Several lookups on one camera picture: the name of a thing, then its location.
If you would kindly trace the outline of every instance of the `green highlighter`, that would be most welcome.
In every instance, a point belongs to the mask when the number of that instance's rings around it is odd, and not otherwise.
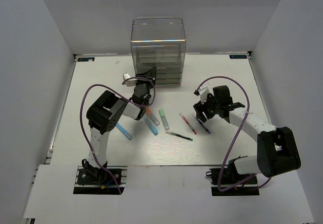
[[[160,115],[160,118],[161,118],[161,122],[163,123],[163,126],[164,126],[164,129],[167,131],[170,129],[170,126],[168,125],[168,122],[167,122],[167,119],[166,119],[166,116],[165,116],[165,113],[163,111],[163,109],[160,109],[158,111],[159,115]]]

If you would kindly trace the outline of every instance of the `red pen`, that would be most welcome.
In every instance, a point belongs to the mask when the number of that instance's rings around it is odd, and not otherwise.
[[[192,125],[188,122],[188,120],[185,118],[185,116],[179,112],[178,113],[180,115],[180,117],[186,122],[186,124],[190,127],[190,129],[194,132],[194,134],[197,134],[197,132],[194,130],[194,128],[192,127]]]

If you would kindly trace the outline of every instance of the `cable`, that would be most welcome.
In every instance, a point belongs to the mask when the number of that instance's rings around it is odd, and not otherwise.
[[[266,182],[264,182],[262,185],[258,186],[257,188],[258,188],[258,189],[262,188],[263,186],[265,186],[266,184],[268,184],[268,182],[269,182],[271,179],[272,179],[271,177],[270,177],[270,178],[268,178],[268,179],[266,180]]]
[[[113,92],[114,94],[118,95],[119,97],[121,97],[122,99],[126,100],[127,102],[130,102],[130,103],[134,104],[135,106],[138,106],[138,107],[149,107],[149,106],[151,106],[151,105],[152,105],[152,103],[155,101],[155,96],[156,96],[156,89],[155,89],[154,84],[153,84],[149,79],[146,79],[146,78],[144,78],[144,77],[139,77],[139,76],[138,76],[138,77],[130,77],[130,78],[128,78],[128,79],[126,79],[126,80],[124,80],[124,81],[122,82],[122,84],[124,84],[126,81],[128,81],[128,80],[130,80],[130,79],[144,79],[144,80],[148,81],[148,82],[152,85],[152,87],[153,87],[153,98],[152,98],[152,101],[151,101],[151,103],[150,103],[150,104],[148,104],[148,105],[140,105],[140,104],[136,104],[136,103],[132,102],[131,100],[128,100],[126,97],[122,96],[121,94],[117,93],[115,90],[111,89],[110,87],[108,87],[108,86],[106,86],[106,85],[103,85],[103,84],[93,84],[93,85],[91,85],[91,86],[86,90],[86,92],[85,92],[85,94],[84,94],[84,96],[83,96],[82,103],[81,103],[81,108],[80,108],[80,125],[81,125],[81,130],[82,130],[82,133],[83,133],[83,135],[84,135],[84,137],[85,137],[85,140],[86,140],[87,144],[89,145],[89,147],[90,147],[90,149],[91,149],[91,152],[92,152],[92,155],[93,155],[94,161],[96,162],[96,164],[97,164],[101,169],[103,169],[104,171],[106,171],[106,172],[107,172],[107,173],[112,177],[112,179],[114,180],[114,182],[115,182],[115,184],[116,184],[116,186],[117,186],[117,188],[118,188],[119,194],[121,194],[121,190],[120,190],[119,184],[118,184],[118,182],[117,182],[117,180],[116,180],[115,176],[114,176],[114,175],[113,175],[113,174],[112,174],[108,169],[106,169],[105,167],[103,167],[103,166],[99,163],[99,161],[97,160],[97,157],[96,157],[96,155],[95,155],[95,153],[94,153],[94,149],[93,149],[93,147],[92,147],[92,144],[91,144],[90,140],[88,139],[88,137],[87,137],[87,135],[86,135],[86,133],[85,133],[85,129],[84,129],[84,126],[83,126],[83,119],[82,119],[82,116],[83,116],[83,108],[84,108],[84,102],[85,102],[86,96],[87,96],[87,94],[89,93],[89,91],[90,91],[92,88],[96,87],[96,86],[101,86],[101,87],[103,87],[103,88],[106,88],[106,89],[110,90],[110,91],[111,91],[111,92]]]
[[[235,81],[234,79],[232,79],[232,78],[229,78],[229,77],[226,77],[226,76],[213,76],[213,77],[209,77],[209,78],[207,78],[207,79],[205,79],[197,88],[196,88],[196,91],[206,82],[206,81],[208,81],[208,80],[210,80],[210,79],[218,79],[218,78],[222,78],[222,79],[228,79],[228,80],[230,80],[230,81],[232,81],[232,82],[234,82],[235,84],[237,84],[239,87],[240,87],[240,89],[243,91],[243,93],[244,93],[244,95],[246,96],[246,99],[247,99],[247,111],[246,111],[246,114],[245,114],[245,116],[244,116],[244,118],[243,118],[243,120],[242,120],[242,122],[241,122],[241,124],[240,124],[240,126],[239,126],[239,128],[238,128],[238,130],[237,130],[237,132],[236,132],[236,134],[235,134],[235,136],[234,136],[234,138],[233,138],[233,140],[232,140],[232,142],[231,142],[231,144],[230,144],[230,147],[229,147],[229,149],[228,149],[228,152],[227,152],[227,154],[226,154],[226,156],[224,157],[224,160],[223,160],[223,163],[222,163],[222,166],[221,166],[221,169],[220,169],[220,174],[219,174],[219,178],[218,178],[218,190],[220,191],[220,192],[224,192],[224,191],[227,191],[227,190],[230,190],[230,189],[232,189],[232,188],[234,188],[234,187],[236,187],[236,186],[238,186],[238,185],[241,185],[241,184],[243,184],[244,182],[246,182],[246,181],[248,181],[248,180],[250,180],[250,179],[252,179],[254,176],[256,176],[255,174],[252,174],[252,175],[250,175],[250,176],[248,176],[248,177],[246,177],[245,179],[243,179],[243,180],[241,180],[241,181],[239,181],[239,182],[237,182],[237,183],[235,183],[235,184],[233,184],[233,185],[231,185],[231,186],[229,186],[229,187],[226,187],[226,188],[224,188],[224,189],[221,189],[221,179],[222,179],[222,176],[223,176],[223,171],[224,171],[224,167],[225,167],[225,165],[226,165],[226,162],[227,162],[227,160],[228,160],[228,158],[229,158],[229,155],[230,155],[230,152],[231,152],[231,150],[232,150],[232,148],[233,148],[233,145],[234,145],[234,143],[236,142],[236,140],[237,140],[237,138],[238,138],[238,135],[239,135],[239,133],[241,132],[241,130],[242,130],[242,127],[243,127],[243,125],[244,125],[244,123],[245,123],[245,121],[247,120],[247,117],[248,117],[248,114],[249,114],[249,109],[250,109],[250,101],[249,101],[249,97],[248,97],[248,94],[247,94],[247,92],[245,91],[245,89],[241,86],[241,84],[239,84],[237,81]]]

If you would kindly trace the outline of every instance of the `black mounting base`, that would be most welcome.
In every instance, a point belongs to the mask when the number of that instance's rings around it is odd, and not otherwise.
[[[248,195],[259,195],[259,190],[257,188],[258,186],[258,180],[255,177],[248,180],[243,187],[236,187],[232,188],[230,190],[227,190],[225,192],[220,192],[218,190],[218,178],[220,174],[219,168],[210,169],[209,172],[206,173],[206,176],[211,178],[211,191],[212,196],[248,196]],[[228,187],[235,182],[232,181],[231,176],[229,175],[227,169],[224,169],[223,176],[221,179],[221,188]]]
[[[123,171],[126,169],[120,168],[107,168],[116,178],[117,183],[120,187],[121,193],[125,188],[125,183],[123,183]],[[82,167],[78,169],[78,175],[76,183],[74,186],[73,194],[89,194],[89,195],[119,195],[119,190],[112,180],[112,177],[107,173],[105,179],[98,183],[92,176]]]

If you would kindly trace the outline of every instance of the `pen cap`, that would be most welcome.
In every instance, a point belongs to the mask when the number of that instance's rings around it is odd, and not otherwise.
[[[164,113],[163,109],[160,109],[158,112],[159,112],[159,115],[161,117],[164,117],[165,116],[165,113]]]

